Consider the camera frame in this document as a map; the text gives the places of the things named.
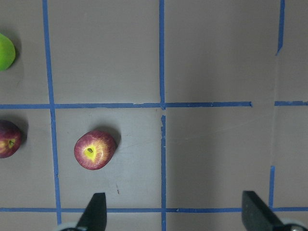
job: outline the vertical blue tape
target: vertical blue tape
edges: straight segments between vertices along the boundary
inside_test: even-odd
[[[60,184],[59,184],[59,169],[58,169],[58,153],[57,153],[57,137],[56,137],[56,117],[54,108],[53,85],[52,85],[52,71],[51,71],[51,52],[49,40],[49,23],[48,23],[48,2],[42,0],[43,7],[43,24],[44,24],[44,38],[45,38],[45,54],[46,54],[46,68],[47,68],[47,83],[49,92],[49,104],[51,114],[51,141],[52,141],[52,156],[53,156],[53,173],[54,173],[54,188],[56,200],[57,223],[61,224],[61,202],[60,202]]]
[[[273,208],[274,205],[274,187],[275,187],[275,166],[270,167],[269,176],[269,207]]]
[[[159,1],[159,91],[160,104],[165,110],[165,2]]]
[[[284,31],[284,9],[285,2],[284,0],[280,1],[280,18],[279,18],[279,32],[278,32],[278,50],[277,54],[280,52],[283,46],[283,31]]]
[[[162,121],[162,141],[161,141],[161,165],[162,165],[162,231],[166,231],[166,116],[163,115]]]

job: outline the green fruit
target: green fruit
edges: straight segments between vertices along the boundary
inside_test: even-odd
[[[16,53],[13,43],[0,33],[0,71],[6,70],[14,62]]]

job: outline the dark red apple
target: dark red apple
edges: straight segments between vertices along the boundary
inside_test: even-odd
[[[78,163],[86,169],[97,170],[104,167],[116,151],[114,138],[104,131],[90,131],[75,144],[74,155]]]
[[[13,155],[21,144],[21,131],[10,121],[0,120],[0,158]]]

